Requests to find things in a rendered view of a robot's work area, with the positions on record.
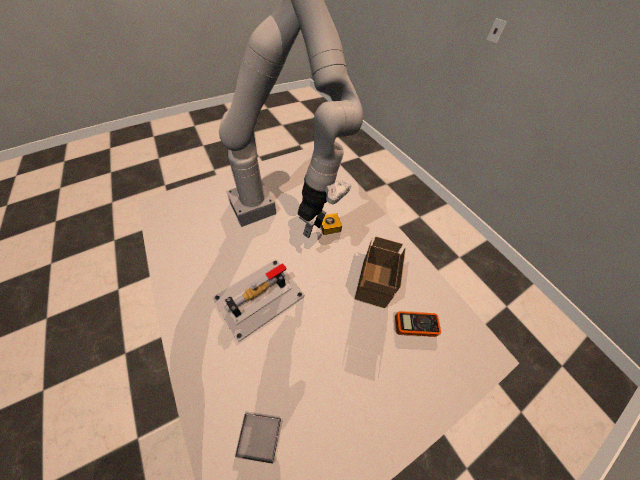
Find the orange digital multimeter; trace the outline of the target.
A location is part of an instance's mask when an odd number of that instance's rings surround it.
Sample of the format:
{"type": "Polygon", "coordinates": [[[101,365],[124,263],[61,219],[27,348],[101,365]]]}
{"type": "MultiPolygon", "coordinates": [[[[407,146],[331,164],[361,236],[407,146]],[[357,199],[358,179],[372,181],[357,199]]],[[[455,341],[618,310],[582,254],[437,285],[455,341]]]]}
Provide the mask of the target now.
{"type": "Polygon", "coordinates": [[[435,313],[399,311],[395,315],[395,326],[398,335],[436,337],[441,334],[435,313]]]}

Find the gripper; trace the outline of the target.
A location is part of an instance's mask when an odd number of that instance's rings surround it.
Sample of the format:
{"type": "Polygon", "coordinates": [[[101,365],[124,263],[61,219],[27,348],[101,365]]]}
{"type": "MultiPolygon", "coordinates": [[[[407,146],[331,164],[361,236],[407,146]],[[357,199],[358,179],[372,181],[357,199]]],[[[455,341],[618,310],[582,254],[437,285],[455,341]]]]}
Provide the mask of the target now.
{"type": "Polygon", "coordinates": [[[326,215],[322,210],[324,204],[336,204],[350,191],[350,182],[336,180],[337,172],[331,175],[322,174],[316,171],[310,162],[304,177],[302,202],[298,209],[299,218],[306,223],[303,235],[307,238],[310,237],[314,225],[321,227],[326,215]],[[313,223],[311,220],[314,217],[316,220],[313,223]]]}

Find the ball valve with red handle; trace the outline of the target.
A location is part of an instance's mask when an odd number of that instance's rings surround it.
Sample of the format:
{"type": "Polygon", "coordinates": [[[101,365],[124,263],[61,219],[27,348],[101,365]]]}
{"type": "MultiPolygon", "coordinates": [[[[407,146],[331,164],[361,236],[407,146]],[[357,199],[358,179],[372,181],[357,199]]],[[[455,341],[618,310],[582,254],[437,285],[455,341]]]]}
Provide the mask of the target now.
{"type": "Polygon", "coordinates": [[[226,303],[224,305],[231,315],[232,319],[237,324],[247,319],[291,289],[291,286],[284,278],[285,270],[287,270],[287,268],[282,263],[276,268],[267,272],[263,277],[253,282],[253,289],[249,288],[234,298],[230,296],[225,299],[226,303]]]}

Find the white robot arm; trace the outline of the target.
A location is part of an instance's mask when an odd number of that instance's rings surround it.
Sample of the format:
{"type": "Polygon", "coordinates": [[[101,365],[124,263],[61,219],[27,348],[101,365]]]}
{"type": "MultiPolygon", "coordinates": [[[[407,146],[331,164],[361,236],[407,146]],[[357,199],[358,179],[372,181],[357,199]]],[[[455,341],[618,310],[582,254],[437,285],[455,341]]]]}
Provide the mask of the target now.
{"type": "Polygon", "coordinates": [[[300,28],[314,85],[332,99],[322,103],[314,115],[311,166],[322,174],[335,174],[344,154],[336,137],[356,134],[363,123],[362,106],[348,77],[341,41],[324,0],[283,0],[252,33],[232,104],[219,127],[240,201],[247,207],[264,201],[253,130],[300,28]]]}

